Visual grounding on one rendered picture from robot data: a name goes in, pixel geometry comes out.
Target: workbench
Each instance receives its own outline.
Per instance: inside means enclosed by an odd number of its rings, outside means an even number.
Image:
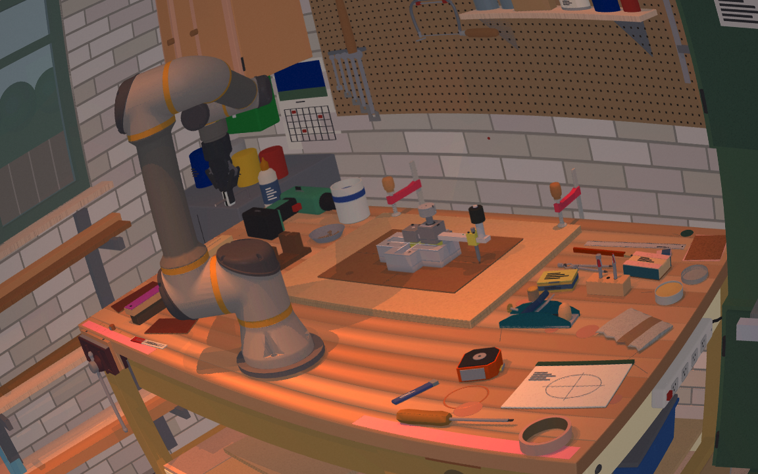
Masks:
[[[358,224],[345,226],[343,237],[332,243],[317,244],[308,233],[321,225],[338,220],[334,211],[321,215],[297,214],[286,220],[286,231],[300,232],[303,242],[313,252],[283,270],[286,285],[290,273],[310,265],[329,246],[344,249],[348,234],[374,219],[387,218],[388,208],[371,207],[371,217]],[[419,220],[416,209],[401,209],[410,219]],[[440,211],[442,216],[460,218],[467,213]],[[556,218],[488,214],[487,228],[497,228],[497,220],[518,223],[557,224]],[[623,224],[592,220],[567,219],[569,228],[580,228],[568,245],[547,256],[524,276],[536,282],[545,270],[558,263],[595,264],[594,255],[572,253],[573,246],[588,240],[644,241],[689,244],[692,237],[681,237],[685,228]],[[720,229],[695,228],[695,234],[724,234]],[[234,239],[246,238],[243,224],[229,229]],[[272,246],[279,242],[270,241]],[[661,282],[680,280],[680,272],[694,262],[682,261],[686,250],[672,251],[671,270]],[[346,255],[343,250],[340,258]],[[622,262],[617,259],[622,274]],[[475,327],[451,327],[440,324],[400,321],[381,315],[353,314],[339,310],[294,303],[293,308],[310,332],[319,335],[327,354],[306,373],[279,381],[256,381],[238,370],[236,355],[240,350],[240,325],[233,315],[219,315],[198,320],[187,335],[145,335],[150,324],[161,317],[171,317],[166,310],[141,326],[133,325],[124,314],[105,308],[81,324],[81,331],[105,341],[120,365],[129,365],[132,372],[121,369],[108,375],[118,402],[145,455],[157,473],[171,455],[144,411],[135,381],[142,389],[165,398],[202,417],[244,434],[278,445],[305,456],[354,469],[364,474],[583,474],[613,472],[634,447],[647,426],[659,414],[652,408],[651,390],[680,353],[686,339],[704,317],[718,318],[722,284],[727,273],[726,252],[720,261],[701,261],[709,270],[706,281],[686,285],[682,300],[671,306],[655,303],[659,283],[632,279],[626,297],[587,295],[583,285],[589,272],[580,272],[574,291],[556,294],[555,299],[569,303],[581,312],[570,329],[499,329],[499,322],[509,313],[505,304],[492,310]],[[517,291],[508,295],[508,303],[517,306],[528,301],[523,281],[514,282]],[[602,326],[625,309],[634,308],[674,328],[649,348],[638,354],[634,349],[617,344],[602,335],[577,337],[580,328]],[[115,325],[118,341],[107,336],[107,328]],[[168,344],[145,354],[135,344],[123,339],[141,336]],[[523,456],[493,450],[461,448],[417,438],[386,434],[362,428],[354,423],[362,417],[375,417],[396,422],[400,408],[445,410],[442,400],[463,384],[457,381],[455,367],[461,356],[475,348],[498,347],[505,357],[505,370],[483,384],[490,396],[476,417],[514,418],[514,423],[454,423],[443,428],[458,434],[511,440],[518,443],[518,433],[529,423],[545,416],[568,417],[574,438],[569,446],[577,453],[569,459]],[[517,389],[539,361],[571,361],[628,359],[635,361],[625,381],[606,408],[560,410],[503,410],[502,403]],[[425,381],[438,379],[440,384],[425,393],[395,406],[391,399],[418,387]],[[449,398],[451,405],[472,401],[476,390],[462,390]],[[545,438],[541,434],[536,441]]]

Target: wall shelf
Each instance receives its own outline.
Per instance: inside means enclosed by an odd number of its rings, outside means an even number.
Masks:
[[[657,16],[657,10],[641,12],[612,12],[603,13],[595,10],[569,11],[556,7],[553,10],[538,10],[532,12],[516,12],[509,9],[471,10],[459,15],[461,19],[514,19],[514,18],[551,18],[551,19],[584,19],[592,21],[626,21],[641,22]]]

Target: green machine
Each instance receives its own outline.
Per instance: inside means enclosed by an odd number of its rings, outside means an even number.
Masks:
[[[736,337],[740,319],[758,317],[758,0],[677,0],[677,8],[718,150],[727,230],[713,463],[758,474],[758,342]]]

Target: power strip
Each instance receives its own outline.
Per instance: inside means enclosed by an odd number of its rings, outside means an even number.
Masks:
[[[703,318],[689,336],[689,340],[680,349],[680,354],[674,358],[670,368],[665,372],[659,383],[651,390],[651,407],[662,408],[677,393],[677,389],[685,380],[686,375],[695,367],[701,353],[707,351],[707,343],[713,333],[713,320]]]

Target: blue stripe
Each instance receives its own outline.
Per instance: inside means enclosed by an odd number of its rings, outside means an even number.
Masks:
[[[356,192],[355,194],[350,194],[349,196],[343,196],[343,197],[332,197],[332,201],[336,204],[339,204],[341,202],[350,202],[355,201],[358,198],[361,198],[365,194],[365,189],[361,188],[360,192]]]

